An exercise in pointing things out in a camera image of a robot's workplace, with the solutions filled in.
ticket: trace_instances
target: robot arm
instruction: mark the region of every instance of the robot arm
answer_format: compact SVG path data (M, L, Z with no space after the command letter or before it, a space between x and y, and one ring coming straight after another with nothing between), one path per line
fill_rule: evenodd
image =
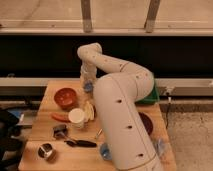
M98 43L81 46L78 56L83 61L81 69L89 72L98 67L109 73L95 83L93 95L115 167L163 170L134 104L152 91L152 73L135 63L103 55Z

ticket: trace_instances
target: orange bowl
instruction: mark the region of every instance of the orange bowl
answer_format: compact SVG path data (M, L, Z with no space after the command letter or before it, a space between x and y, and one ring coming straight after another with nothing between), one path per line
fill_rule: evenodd
M54 100L62 109L72 109L77 103L77 93L72 88L62 88L55 93Z

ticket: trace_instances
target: chair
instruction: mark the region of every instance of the chair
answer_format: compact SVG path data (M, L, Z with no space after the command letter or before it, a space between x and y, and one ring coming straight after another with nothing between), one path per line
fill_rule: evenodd
M12 138L13 130L19 119L6 110L0 109L0 170L19 163L21 156L14 156L12 158L3 160L6 151L18 151L22 147L22 142L18 139Z

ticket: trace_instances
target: wooden table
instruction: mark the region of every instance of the wooden table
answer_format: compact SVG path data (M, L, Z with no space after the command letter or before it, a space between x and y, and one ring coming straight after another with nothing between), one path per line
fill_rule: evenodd
M76 139L85 139L94 141L98 148L71 148L63 141L53 138L53 126L61 124L51 118L50 114L58 112L67 115L68 111L61 110L54 102L53 97L57 90L63 87L71 87L76 90L78 95L79 107L83 107L86 100L92 100L91 96L85 94L79 81L50 81L43 100L41 102L38 115L33 124L33 128L26 144L21 162L20 171L113 171L115 170L112 162L104 161L99 154L100 145L105 142L104 134L101 134L98 140L94 137L100 130L101 125L98 117L94 121L86 123L83 130L76 130L70 123L67 124L69 136ZM169 143L169 137L161 116L158 104L138 106L138 111L146 113L153 121L154 131L151 134L152 139L163 139L166 144L166 151L161 157L165 171L175 171L176 164L174 155ZM37 155L39 146L43 143L52 144L56 150L56 156L53 161L47 162Z

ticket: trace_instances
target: white cup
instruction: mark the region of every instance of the white cup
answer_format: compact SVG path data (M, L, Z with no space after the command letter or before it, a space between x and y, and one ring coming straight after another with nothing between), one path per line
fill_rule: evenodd
M77 129L84 127L85 112L80 108L74 108L69 112L69 120L71 124Z

